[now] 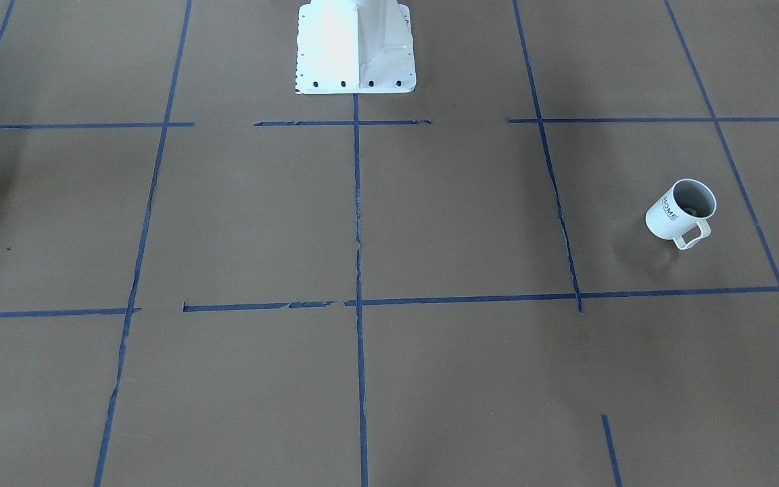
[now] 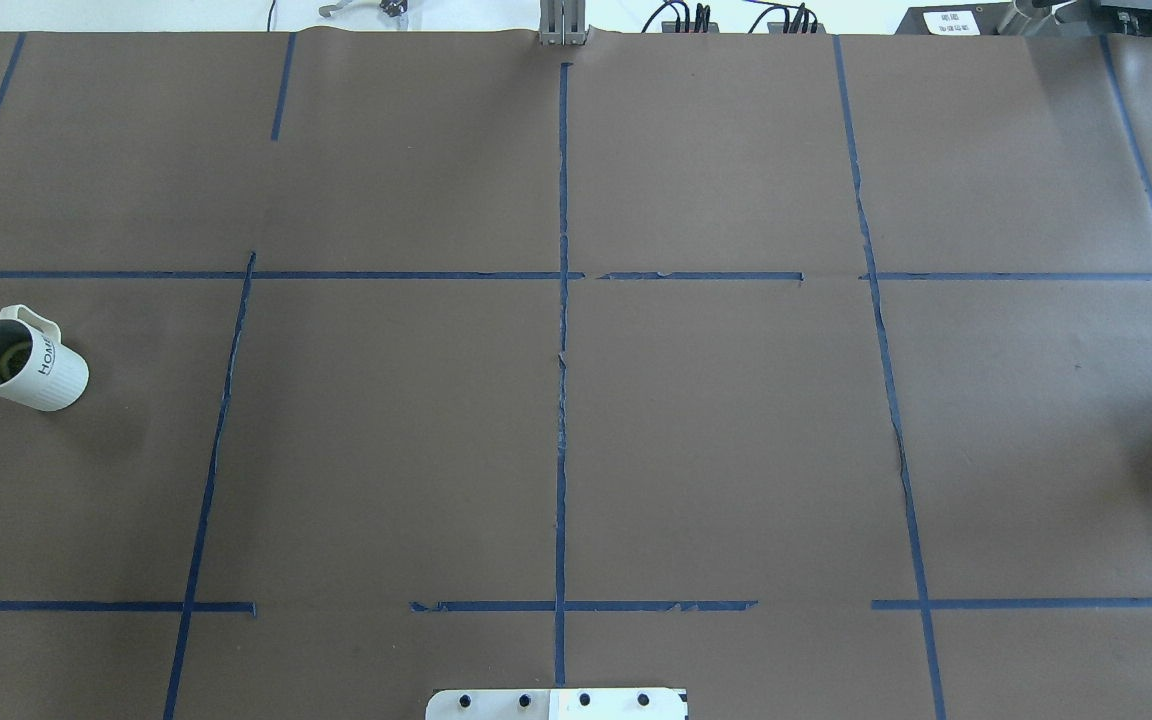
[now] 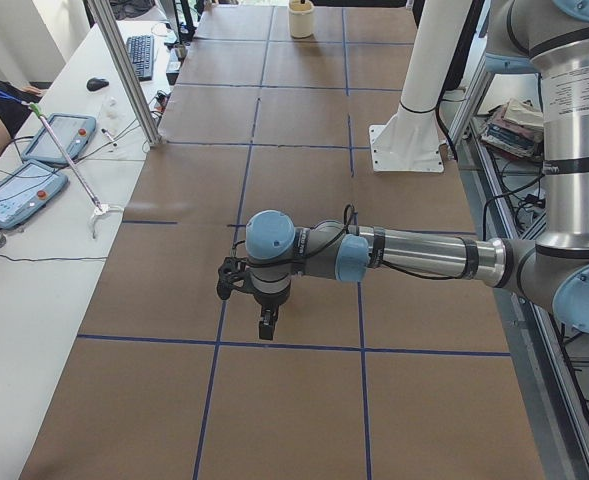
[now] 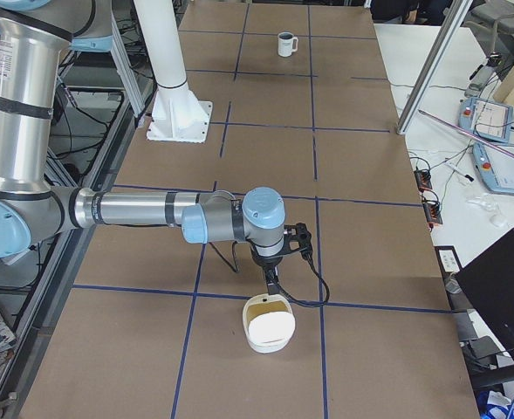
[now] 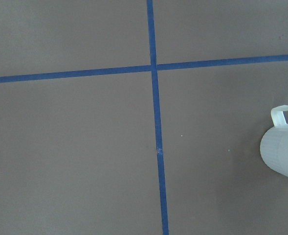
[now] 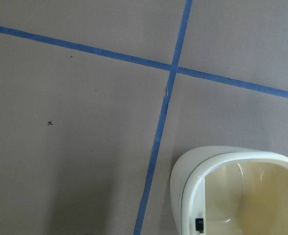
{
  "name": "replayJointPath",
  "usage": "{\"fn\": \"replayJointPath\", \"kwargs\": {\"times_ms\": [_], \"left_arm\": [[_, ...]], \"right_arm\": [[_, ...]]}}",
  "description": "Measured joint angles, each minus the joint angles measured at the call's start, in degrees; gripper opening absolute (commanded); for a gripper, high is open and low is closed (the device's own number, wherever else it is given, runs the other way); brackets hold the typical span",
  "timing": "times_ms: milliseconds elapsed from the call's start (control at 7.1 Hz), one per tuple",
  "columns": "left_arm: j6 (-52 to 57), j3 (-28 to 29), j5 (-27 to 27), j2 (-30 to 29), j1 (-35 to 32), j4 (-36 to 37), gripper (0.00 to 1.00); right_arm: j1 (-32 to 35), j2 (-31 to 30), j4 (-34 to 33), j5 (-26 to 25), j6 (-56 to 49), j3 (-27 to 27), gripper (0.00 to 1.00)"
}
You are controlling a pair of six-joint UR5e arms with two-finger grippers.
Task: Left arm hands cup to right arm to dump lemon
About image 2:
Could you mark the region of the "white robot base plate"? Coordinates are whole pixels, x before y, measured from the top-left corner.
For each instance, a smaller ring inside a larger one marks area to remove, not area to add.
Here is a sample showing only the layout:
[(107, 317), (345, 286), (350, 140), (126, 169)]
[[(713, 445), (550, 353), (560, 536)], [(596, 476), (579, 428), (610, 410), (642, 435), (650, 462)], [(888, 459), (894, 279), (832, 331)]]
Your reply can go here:
[(448, 689), (426, 719), (689, 719), (685, 691), (664, 687)]

